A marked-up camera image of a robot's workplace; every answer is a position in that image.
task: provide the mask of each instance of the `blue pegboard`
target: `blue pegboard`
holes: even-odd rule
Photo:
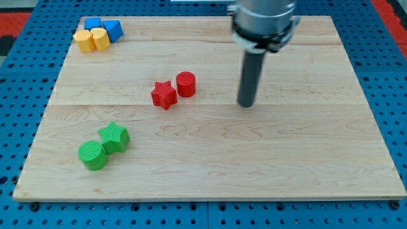
[[[407,62],[368,0],[299,0],[330,15],[407,184]],[[0,228],[406,228],[407,202],[40,204],[11,195],[82,16],[215,16],[223,4],[40,0],[0,69]]]

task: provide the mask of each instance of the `wooden board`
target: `wooden board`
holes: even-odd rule
[[[236,103],[243,51],[229,17],[120,17],[107,51],[67,54],[14,191],[30,202],[397,199],[406,191],[330,17],[303,17],[266,56],[255,106]],[[154,81],[197,94],[168,111]],[[110,121],[126,153],[87,171],[76,152]]]

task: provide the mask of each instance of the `green star block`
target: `green star block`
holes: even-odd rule
[[[78,149],[78,157],[90,171],[102,169],[107,163],[107,155],[97,141],[87,141]]]
[[[107,127],[98,130],[102,138],[102,145],[106,153],[125,152],[126,144],[130,140],[125,127],[117,126],[115,122],[111,122]]]

